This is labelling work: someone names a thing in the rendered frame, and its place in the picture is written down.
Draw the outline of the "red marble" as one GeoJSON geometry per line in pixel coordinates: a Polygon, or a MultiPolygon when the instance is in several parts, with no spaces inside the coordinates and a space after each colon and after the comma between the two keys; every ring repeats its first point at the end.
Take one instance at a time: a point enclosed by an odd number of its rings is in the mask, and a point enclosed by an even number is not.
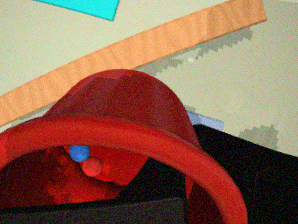
{"type": "Polygon", "coordinates": [[[96,177],[100,175],[102,171],[102,163],[100,159],[97,159],[97,157],[88,157],[82,163],[82,171],[84,171],[86,176],[89,177],[96,177]]]}

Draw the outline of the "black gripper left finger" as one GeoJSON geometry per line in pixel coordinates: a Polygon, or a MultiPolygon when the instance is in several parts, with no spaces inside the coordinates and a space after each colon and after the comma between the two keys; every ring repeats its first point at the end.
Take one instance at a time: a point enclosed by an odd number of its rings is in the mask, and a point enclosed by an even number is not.
{"type": "Polygon", "coordinates": [[[113,200],[9,206],[0,224],[189,224],[186,198],[184,173],[149,157],[113,200]]]}

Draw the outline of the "blue marble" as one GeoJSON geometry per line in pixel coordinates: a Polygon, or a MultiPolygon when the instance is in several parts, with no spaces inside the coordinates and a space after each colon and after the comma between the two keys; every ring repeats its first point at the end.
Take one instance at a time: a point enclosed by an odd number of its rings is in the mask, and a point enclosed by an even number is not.
{"type": "Polygon", "coordinates": [[[74,161],[85,161],[90,155],[89,147],[69,147],[69,156],[74,161]]]}

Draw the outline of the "red cup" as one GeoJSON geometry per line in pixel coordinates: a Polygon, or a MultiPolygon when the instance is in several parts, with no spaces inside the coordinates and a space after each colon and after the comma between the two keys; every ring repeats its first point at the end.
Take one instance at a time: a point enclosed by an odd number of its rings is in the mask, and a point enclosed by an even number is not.
{"type": "Polygon", "coordinates": [[[92,73],[43,116],[0,133],[0,210],[113,200],[149,157],[184,173],[189,224],[249,221],[241,190],[201,148],[176,93],[130,69],[92,73]],[[100,175],[86,176],[69,147],[89,147],[100,175]]]}

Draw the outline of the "tan flat bar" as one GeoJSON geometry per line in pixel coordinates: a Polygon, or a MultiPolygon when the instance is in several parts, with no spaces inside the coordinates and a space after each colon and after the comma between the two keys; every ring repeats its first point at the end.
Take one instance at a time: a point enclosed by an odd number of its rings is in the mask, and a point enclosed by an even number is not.
{"type": "Polygon", "coordinates": [[[78,81],[106,69],[137,69],[197,44],[266,22],[262,0],[226,0],[78,57],[0,96],[0,127],[57,103],[78,81]]]}

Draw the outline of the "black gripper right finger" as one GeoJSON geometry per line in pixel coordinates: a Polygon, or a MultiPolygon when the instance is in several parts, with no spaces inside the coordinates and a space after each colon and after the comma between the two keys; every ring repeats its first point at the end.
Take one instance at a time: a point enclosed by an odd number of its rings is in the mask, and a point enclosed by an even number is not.
{"type": "Polygon", "coordinates": [[[201,148],[241,190],[247,224],[298,224],[298,156],[193,124],[201,148]]]}

